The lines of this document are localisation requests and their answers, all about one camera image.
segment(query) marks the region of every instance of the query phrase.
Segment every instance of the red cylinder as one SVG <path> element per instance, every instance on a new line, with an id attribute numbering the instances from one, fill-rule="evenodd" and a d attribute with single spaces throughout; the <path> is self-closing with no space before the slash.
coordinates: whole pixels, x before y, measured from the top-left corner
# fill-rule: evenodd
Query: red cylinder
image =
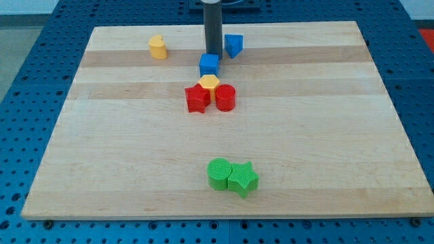
<path id="1" fill-rule="evenodd" d="M 235 88 L 232 85 L 219 85 L 216 89 L 216 106 L 218 110 L 228 112 L 235 108 Z"/>

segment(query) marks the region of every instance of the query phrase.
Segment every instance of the red block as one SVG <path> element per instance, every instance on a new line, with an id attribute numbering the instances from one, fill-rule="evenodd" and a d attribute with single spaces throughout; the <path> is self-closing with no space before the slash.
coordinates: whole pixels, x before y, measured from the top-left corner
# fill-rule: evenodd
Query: red block
<path id="1" fill-rule="evenodd" d="M 216 89 L 216 106 L 218 110 L 228 112 L 235 108 L 235 88 L 232 85 L 219 85 Z"/>
<path id="2" fill-rule="evenodd" d="M 420 34 L 422 34 L 423 39 L 427 42 L 429 48 L 434 53 L 434 30 L 431 29 L 420 29 Z"/>
<path id="3" fill-rule="evenodd" d="M 189 107 L 189 113 L 205 113 L 206 106 L 211 103 L 210 91 L 202 88 L 200 84 L 185 88 L 185 98 L 187 100 L 187 106 Z"/>

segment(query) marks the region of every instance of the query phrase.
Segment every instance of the metal pole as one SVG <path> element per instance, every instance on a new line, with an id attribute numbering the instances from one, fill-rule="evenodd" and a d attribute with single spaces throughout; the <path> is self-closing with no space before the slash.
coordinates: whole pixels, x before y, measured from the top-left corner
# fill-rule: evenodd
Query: metal pole
<path id="1" fill-rule="evenodd" d="M 203 25 L 205 26 L 206 53 L 223 56 L 222 1 L 201 0 L 203 3 Z"/>

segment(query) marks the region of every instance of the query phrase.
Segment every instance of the green cylinder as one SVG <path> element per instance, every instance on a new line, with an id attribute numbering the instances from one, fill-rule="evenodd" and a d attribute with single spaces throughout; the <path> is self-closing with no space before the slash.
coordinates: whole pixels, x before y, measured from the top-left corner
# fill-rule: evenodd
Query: green cylinder
<path id="1" fill-rule="evenodd" d="M 214 190 L 226 190 L 228 177 L 232 172 L 232 165 L 226 159 L 213 159 L 208 164 L 208 184 Z"/>

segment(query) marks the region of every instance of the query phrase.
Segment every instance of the wood grain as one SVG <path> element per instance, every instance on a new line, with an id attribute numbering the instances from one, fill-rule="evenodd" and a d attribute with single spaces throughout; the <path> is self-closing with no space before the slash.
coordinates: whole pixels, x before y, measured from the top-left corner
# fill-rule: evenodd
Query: wood grain
<path id="1" fill-rule="evenodd" d="M 434 196 L 355 22 L 227 25 L 229 113 L 188 113 L 202 26 L 95 28 L 22 215 L 29 220 L 432 216 Z M 165 37 L 168 60 L 146 41 Z M 212 190 L 216 157 L 259 189 Z"/>

